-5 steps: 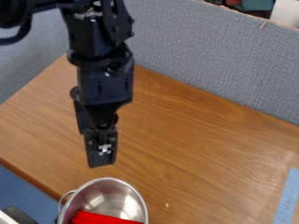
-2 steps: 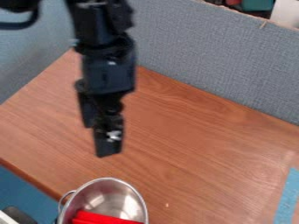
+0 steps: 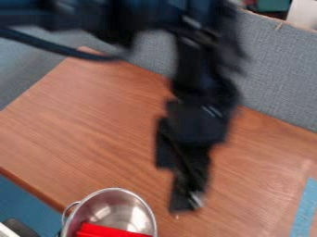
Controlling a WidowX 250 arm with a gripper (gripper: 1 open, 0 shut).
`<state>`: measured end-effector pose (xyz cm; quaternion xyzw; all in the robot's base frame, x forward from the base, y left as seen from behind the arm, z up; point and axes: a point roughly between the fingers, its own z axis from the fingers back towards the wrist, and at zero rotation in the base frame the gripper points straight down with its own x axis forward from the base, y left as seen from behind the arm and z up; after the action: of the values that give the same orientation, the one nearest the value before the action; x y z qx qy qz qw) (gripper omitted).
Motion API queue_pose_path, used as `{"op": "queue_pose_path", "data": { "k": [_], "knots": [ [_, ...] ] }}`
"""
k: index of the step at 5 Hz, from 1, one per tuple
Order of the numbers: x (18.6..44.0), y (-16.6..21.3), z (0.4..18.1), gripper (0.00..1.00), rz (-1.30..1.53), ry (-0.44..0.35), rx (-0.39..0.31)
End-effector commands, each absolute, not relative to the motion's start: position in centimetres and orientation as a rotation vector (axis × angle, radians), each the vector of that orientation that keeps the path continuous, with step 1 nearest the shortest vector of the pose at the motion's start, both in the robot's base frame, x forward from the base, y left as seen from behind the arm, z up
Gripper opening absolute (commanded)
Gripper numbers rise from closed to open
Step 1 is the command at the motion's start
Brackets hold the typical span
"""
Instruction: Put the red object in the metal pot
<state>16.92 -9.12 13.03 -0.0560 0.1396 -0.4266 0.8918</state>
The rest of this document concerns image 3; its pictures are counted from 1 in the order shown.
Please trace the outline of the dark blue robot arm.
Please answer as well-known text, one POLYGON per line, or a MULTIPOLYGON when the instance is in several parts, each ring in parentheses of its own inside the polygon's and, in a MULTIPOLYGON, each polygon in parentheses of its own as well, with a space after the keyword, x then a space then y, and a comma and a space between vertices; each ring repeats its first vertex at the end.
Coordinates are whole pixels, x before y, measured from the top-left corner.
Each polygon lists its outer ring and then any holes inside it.
POLYGON ((176 66, 157 119, 156 166, 173 174, 169 210, 201 207, 208 187, 209 150, 224 141, 240 93, 224 75, 237 71, 240 47, 235 0, 0 0, 0 38, 89 61, 129 58, 137 36, 167 31, 175 37, 176 66), (84 53, 19 32, 81 30, 108 44, 116 55, 84 53))

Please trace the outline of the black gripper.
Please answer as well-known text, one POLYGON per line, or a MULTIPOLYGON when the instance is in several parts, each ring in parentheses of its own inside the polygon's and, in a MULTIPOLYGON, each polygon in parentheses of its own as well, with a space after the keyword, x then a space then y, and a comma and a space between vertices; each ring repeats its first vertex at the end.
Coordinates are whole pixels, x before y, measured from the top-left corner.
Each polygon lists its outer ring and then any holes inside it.
POLYGON ((237 101, 235 94, 216 96, 215 101, 204 105, 176 100, 165 103, 167 116, 157 120, 156 128, 157 168, 168 169, 173 176, 176 170, 188 174, 199 170, 208 174, 208 151, 224 141, 237 101))

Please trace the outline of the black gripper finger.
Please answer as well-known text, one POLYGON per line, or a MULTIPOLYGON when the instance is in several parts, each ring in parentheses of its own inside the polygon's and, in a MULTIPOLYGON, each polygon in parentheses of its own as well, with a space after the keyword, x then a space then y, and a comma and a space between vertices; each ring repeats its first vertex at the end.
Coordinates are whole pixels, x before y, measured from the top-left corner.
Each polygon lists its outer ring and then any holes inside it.
POLYGON ((208 174, 196 170, 192 174, 176 170, 173 176, 168 211, 171 213, 195 211, 204 205, 208 174))

